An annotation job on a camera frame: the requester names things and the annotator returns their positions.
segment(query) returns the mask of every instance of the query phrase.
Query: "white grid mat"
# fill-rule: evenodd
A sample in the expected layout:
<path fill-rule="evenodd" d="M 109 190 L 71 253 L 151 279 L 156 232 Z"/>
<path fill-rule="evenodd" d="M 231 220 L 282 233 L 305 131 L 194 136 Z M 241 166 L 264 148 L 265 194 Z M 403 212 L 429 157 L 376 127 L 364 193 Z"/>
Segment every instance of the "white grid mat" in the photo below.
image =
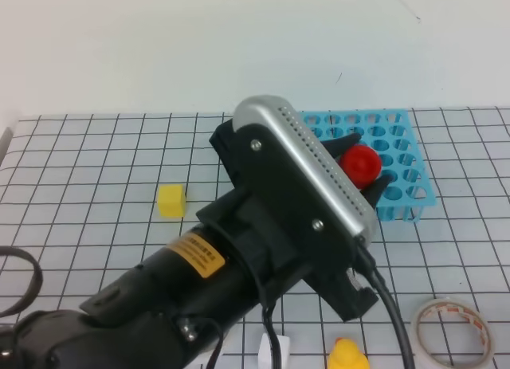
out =
<path fill-rule="evenodd" d="M 232 188 L 208 143 L 227 119 L 221 113 L 175 113 L 19 122 L 0 168 L 0 245 L 21 246 L 44 269 L 41 295 L 27 312 L 76 309 L 194 226 L 195 211 Z M 370 251 L 407 323 L 434 296 L 468 302 L 496 336 L 491 368 L 509 368 L 510 109 L 413 110 L 410 119 L 438 205 L 425 210 L 418 224 L 383 223 Z M 163 183 L 187 185 L 181 222 L 161 218 L 155 208 Z M 24 292 L 31 272 L 11 258 L 0 263 L 0 308 L 6 308 Z M 291 338 L 291 369 L 324 368 L 338 337 L 356 340 L 373 369 L 402 368 L 380 301 L 363 320 L 342 324 L 299 283 L 283 296 L 274 320 L 276 330 Z M 433 353 L 447 362 L 470 361 L 481 350 L 459 323 L 438 320 L 423 329 Z M 238 335 L 235 346 L 217 368 L 256 368 L 262 332 L 256 308 L 231 331 Z"/>

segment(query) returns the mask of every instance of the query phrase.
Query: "wire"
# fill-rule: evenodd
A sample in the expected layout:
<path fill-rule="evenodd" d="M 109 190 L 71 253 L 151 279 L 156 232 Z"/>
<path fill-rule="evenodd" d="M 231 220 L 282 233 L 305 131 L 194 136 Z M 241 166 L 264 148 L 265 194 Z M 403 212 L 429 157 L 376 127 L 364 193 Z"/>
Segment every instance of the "wire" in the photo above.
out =
<path fill-rule="evenodd" d="M 402 317 L 400 316 L 400 312 L 398 311 L 393 297 L 390 295 L 388 288 L 384 284 L 384 279 L 381 277 L 379 271 L 375 269 L 374 272 L 369 277 L 367 277 L 367 280 L 379 293 L 379 296 L 381 297 L 381 300 L 384 303 L 388 314 L 390 315 L 391 323 L 393 324 L 395 334 L 397 335 L 398 345 L 400 347 L 400 351 L 402 352 L 404 368 L 415 369 L 413 349 L 411 348 L 411 343 L 409 341 L 409 336 L 407 335 L 406 327 L 404 326 L 404 322 L 402 321 Z"/>
<path fill-rule="evenodd" d="M 278 336 L 273 327 L 273 311 L 275 306 L 276 303 L 273 303 L 270 306 L 262 309 L 262 323 L 269 338 L 269 345 L 271 347 L 271 356 L 273 360 L 273 369 L 281 369 L 280 341 L 278 341 Z"/>
<path fill-rule="evenodd" d="M 0 312 L 0 318 L 12 316 L 27 309 L 39 295 L 42 287 L 42 270 L 37 260 L 28 252 L 11 246 L 1 246 L 0 256 L 14 256 L 28 261 L 33 266 L 33 275 L 25 294 L 12 307 Z"/>
<path fill-rule="evenodd" d="M 358 256 L 355 269 L 364 275 L 370 285 L 377 290 L 386 310 L 388 311 L 388 314 L 390 315 L 391 323 L 393 324 L 395 334 L 397 335 L 400 352 L 402 353 L 404 369 L 415 369 L 413 349 L 411 348 L 411 342 L 409 341 L 406 327 L 402 321 L 402 316 L 400 316 L 400 311 L 384 283 L 384 278 L 381 276 L 381 273 L 379 273 L 377 268 L 375 268 L 374 258 L 368 253 L 367 249 L 361 245 L 358 245 Z"/>
<path fill-rule="evenodd" d="M 190 321 L 196 324 L 211 325 L 216 331 L 216 334 L 218 335 L 218 342 L 216 343 L 216 347 L 214 348 L 213 353 L 210 355 L 209 361 L 206 365 L 206 369 L 214 369 L 223 347 L 223 329 L 220 324 L 216 322 L 216 320 L 207 317 L 191 317 Z"/>

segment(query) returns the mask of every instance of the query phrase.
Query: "red ball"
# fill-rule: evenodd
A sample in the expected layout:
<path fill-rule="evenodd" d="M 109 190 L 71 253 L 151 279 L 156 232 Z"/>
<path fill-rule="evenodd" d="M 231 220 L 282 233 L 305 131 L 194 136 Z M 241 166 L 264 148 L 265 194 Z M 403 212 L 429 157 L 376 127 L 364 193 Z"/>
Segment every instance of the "red ball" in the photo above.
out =
<path fill-rule="evenodd" d="M 356 144 L 343 154 L 339 165 L 360 190 L 374 182 L 381 172 L 381 159 L 377 152 L 362 144 Z"/>

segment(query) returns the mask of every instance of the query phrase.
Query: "tape roll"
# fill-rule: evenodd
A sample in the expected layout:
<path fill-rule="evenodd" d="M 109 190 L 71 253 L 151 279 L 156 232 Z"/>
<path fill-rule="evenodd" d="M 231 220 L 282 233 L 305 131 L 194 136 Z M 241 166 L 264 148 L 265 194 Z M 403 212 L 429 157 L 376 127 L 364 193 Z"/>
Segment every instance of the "tape roll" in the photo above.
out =
<path fill-rule="evenodd" d="M 455 368 L 446 363 L 437 361 L 424 347 L 420 336 L 419 325 L 422 319 L 430 317 L 436 313 L 458 314 L 466 319 L 474 328 L 477 329 L 483 347 L 483 355 L 472 363 L 463 363 L 463 369 L 482 369 L 487 367 L 494 356 L 494 339 L 487 321 L 479 312 L 471 309 L 468 305 L 452 299 L 435 299 L 429 301 L 419 308 L 411 320 L 410 340 L 413 345 L 413 351 L 418 362 L 425 369 L 451 369 Z"/>

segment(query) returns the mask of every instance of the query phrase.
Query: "white wall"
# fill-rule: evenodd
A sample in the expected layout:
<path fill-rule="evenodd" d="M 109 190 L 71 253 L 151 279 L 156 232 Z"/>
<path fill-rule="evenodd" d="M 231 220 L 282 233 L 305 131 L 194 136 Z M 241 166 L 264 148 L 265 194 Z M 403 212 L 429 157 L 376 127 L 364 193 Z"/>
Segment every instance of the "white wall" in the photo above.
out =
<path fill-rule="evenodd" d="M 404 1 L 0 0 L 0 116 L 510 105 L 510 0 Z"/>

